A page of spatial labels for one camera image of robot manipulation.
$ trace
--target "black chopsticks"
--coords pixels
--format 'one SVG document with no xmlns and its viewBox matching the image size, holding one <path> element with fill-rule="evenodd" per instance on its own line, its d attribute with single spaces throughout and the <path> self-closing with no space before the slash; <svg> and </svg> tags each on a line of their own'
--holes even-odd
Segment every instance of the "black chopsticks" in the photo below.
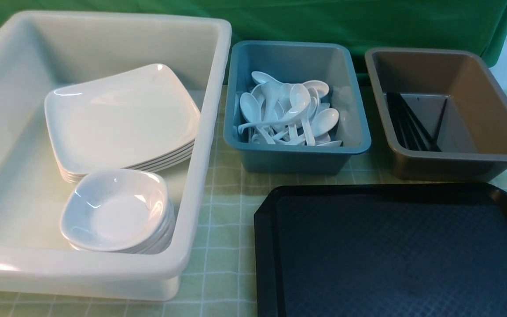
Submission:
<svg viewBox="0 0 507 317">
<path fill-rule="evenodd" d="M 443 102 L 443 108 L 435 125 L 434 136 L 432 137 L 401 94 L 387 92 L 386 102 L 388 103 L 390 120 L 392 121 L 394 133 L 400 145 L 413 151 L 441 152 L 437 141 L 443 117 L 445 116 L 445 109 L 447 108 L 447 100 L 445 98 Z"/>
</svg>

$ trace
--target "green tablecloth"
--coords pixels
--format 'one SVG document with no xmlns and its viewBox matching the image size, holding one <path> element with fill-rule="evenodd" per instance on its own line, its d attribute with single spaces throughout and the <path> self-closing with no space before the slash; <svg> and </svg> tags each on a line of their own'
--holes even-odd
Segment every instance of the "green tablecloth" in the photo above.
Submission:
<svg viewBox="0 0 507 317">
<path fill-rule="evenodd" d="M 453 48 L 498 60 L 507 0 L 0 0 L 0 26 L 22 10 L 145 12 L 223 18 L 233 41 L 331 42 L 365 73 L 377 46 Z"/>
</svg>

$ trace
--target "green checkered tablecloth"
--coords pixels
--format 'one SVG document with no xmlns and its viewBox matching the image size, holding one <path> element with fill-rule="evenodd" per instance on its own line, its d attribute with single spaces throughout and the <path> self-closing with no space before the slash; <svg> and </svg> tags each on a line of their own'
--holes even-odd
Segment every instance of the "green checkered tablecloth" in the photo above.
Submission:
<svg viewBox="0 0 507 317">
<path fill-rule="evenodd" d="M 199 227 L 177 296 L 168 303 L 0 292 L 0 317 L 254 317 L 254 213 L 279 185 L 400 183 L 375 105 L 367 105 L 370 152 L 335 177 L 250 174 L 222 137 L 220 108 Z M 507 171 L 492 182 L 507 191 Z"/>
</svg>

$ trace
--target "blue plastic container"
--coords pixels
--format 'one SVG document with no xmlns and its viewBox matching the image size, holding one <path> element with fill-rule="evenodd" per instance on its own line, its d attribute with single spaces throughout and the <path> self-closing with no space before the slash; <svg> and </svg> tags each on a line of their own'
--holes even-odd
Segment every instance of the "blue plastic container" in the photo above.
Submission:
<svg viewBox="0 0 507 317">
<path fill-rule="evenodd" d="M 324 100 L 340 113 L 338 126 L 330 132 L 341 147 L 286 146 L 248 143 L 248 132 L 238 134 L 245 123 L 240 95 L 255 83 L 255 70 L 282 82 L 322 80 L 330 86 Z M 349 51 L 336 44 L 244 41 L 232 48 L 224 140 L 240 153 L 247 171 L 257 173 L 338 174 L 352 155 L 366 152 L 371 135 Z"/>
</svg>

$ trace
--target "brown plastic container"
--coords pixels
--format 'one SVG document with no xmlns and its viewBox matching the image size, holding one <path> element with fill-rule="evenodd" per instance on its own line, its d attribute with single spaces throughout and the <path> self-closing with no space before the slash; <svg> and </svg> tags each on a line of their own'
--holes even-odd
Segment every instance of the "brown plastic container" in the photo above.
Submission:
<svg viewBox="0 0 507 317">
<path fill-rule="evenodd" d="M 365 61 L 396 177 L 488 182 L 507 169 L 507 97 L 480 57 L 451 50 L 374 48 Z M 400 145 L 386 92 L 400 93 L 430 135 L 448 98 L 437 142 L 442 152 Z"/>
</svg>

